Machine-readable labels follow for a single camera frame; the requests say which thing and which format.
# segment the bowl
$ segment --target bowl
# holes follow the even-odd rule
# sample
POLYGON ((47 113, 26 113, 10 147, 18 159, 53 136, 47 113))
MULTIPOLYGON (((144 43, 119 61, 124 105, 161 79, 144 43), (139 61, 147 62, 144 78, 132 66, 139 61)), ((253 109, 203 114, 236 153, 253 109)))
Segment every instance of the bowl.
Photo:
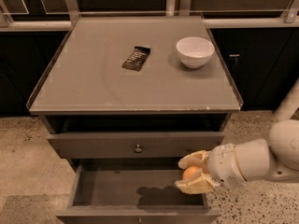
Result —
POLYGON ((185 37, 177 42, 179 59, 189 68, 199 68, 212 57, 215 48, 209 41, 201 37, 185 37))

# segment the white robotic arm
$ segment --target white robotic arm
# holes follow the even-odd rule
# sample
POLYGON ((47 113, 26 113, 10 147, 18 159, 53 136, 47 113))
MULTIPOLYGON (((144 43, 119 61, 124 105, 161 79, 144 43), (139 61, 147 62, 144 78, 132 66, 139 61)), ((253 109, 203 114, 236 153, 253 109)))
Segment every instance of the white robotic arm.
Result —
POLYGON ((299 182, 299 121, 284 120, 275 124, 270 130, 268 144, 259 139, 237 146, 218 146, 205 152, 204 157, 189 155, 178 165, 186 169, 195 164, 191 161, 194 158, 200 160, 200 171, 176 182, 189 194, 212 191, 218 185, 235 188, 257 179, 299 182))

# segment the speckled floor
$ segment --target speckled floor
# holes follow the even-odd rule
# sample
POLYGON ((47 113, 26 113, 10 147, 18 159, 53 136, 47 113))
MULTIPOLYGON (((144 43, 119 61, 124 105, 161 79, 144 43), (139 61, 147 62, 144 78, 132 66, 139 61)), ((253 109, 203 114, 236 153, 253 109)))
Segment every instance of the speckled floor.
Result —
MULTIPOLYGON (((266 139, 273 123, 270 111, 233 114, 223 143, 266 139)), ((66 208, 75 174, 52 150, 47 134, 39 118, 0 119, 1 224, 61 223, 55 212, 66 208)), ((218 188, 207 200, 220 210, 213 224, 299 223, 299 183, 254 181, 244 188, 218 188)))

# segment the orange ball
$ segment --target orange ball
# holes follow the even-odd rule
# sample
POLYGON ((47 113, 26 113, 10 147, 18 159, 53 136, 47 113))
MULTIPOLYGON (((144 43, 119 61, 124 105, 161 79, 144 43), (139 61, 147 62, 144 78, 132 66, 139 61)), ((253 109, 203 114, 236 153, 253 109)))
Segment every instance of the orange ball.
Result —
POLYGON ((186 168, 183 173, 183 180, 189 179, 195 172, 198 171, 198 169, 200 169, 198 166, 190 166, 189 168, 186 168))

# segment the open drawer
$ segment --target open drawer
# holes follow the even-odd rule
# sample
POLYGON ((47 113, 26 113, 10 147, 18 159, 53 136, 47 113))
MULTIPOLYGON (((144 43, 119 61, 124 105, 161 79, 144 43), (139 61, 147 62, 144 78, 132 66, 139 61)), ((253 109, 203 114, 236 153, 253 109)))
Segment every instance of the open drawer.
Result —
POLYGON ((181 193, 178 159, 102 159, 80 161, 65 224, 211 223, 218 211, 205 195, 181 193))
POLYGON ((63 159, 183 157, 219 145, 222 132, 96 132, 51 134, 63 159))

